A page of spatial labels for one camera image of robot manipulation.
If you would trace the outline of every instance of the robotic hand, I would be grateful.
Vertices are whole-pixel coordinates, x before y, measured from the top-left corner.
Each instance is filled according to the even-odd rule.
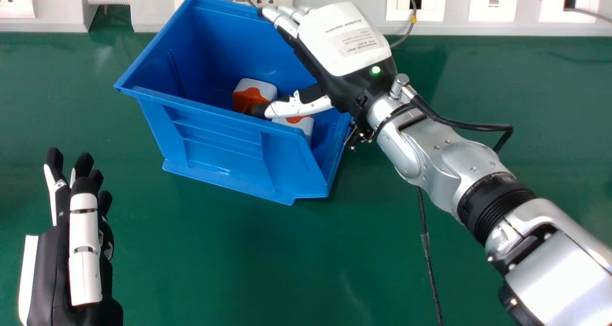
[[[350,147],[376,141],[404,180],[424,189],[485,247],[504,279],[499,298],[517,323],[612,323],[612,250],[499,161],[496,152],[511,126],[469,125],[435,113],[397,73],[387,40],[352,3],[264,8],[262,15],[321,88],[310,98],[298,91],[293,101],[273,102],[267,117],[306,115],[321,109],[309,105],[326,102],[349,112],[355,119]],[[506,134],[492,150],[453,128]]]
[[[70,174],[64,157],[49,149],[43,166],[51,200],[52,228],[26,236],[18,311],[24,325],[123,324],[112,297],[114,238],[107,213],[113,198],[101,191],[103,176],[88,152]]]

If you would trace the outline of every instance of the green indicator light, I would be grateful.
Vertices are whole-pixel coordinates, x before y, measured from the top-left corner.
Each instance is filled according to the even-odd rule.
[[[372,75],[378,75],[381,73],[381,71],[383,71],[379,66],[374,66],[370,68],[370,73]]]

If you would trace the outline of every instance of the blue container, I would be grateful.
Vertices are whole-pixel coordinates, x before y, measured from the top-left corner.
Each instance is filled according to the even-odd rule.
[[[232,111],[245,77],[279,95],[316,82],[255,8],[185,0],[114,87],[138,100],[165,171],[287,205],[327,197],[350,116],[315,115],[309,147],[301,130]]]

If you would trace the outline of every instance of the robotic forearm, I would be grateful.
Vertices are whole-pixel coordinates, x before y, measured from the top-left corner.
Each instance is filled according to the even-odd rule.
[[[348,146],[376,141],[402,178],[485,246],[487,261],[504,278],[501,302],[519,324],[612,322],[610,248],[519,183],[496,151],[427,112],[407,76],[397,74],[385,38],[354,4],[262,14],[317,78],[321,93],[354,116]],[[273,115],[308,113],[300,105],[313,100],[295,97],[292,108],[273,103]]]

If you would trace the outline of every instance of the green surface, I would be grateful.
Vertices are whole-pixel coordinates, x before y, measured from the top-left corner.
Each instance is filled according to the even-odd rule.
[[[415,190],[382,152],[346,152],[330,198],[295,206],[163,172],[136,101],[111,87],[153,37],[126,15],[90,34],[0,33],[0,324],[17,323],[24,235],[50,226],[57,146],[67,166],[90,151],[114,195],[127,325],[434,325]],[[507,167],[612,244],[612,39],[413,37],[395,58],[439,113],[514,124]],[[447,324],[513,324],[481,246],[426,207]]]

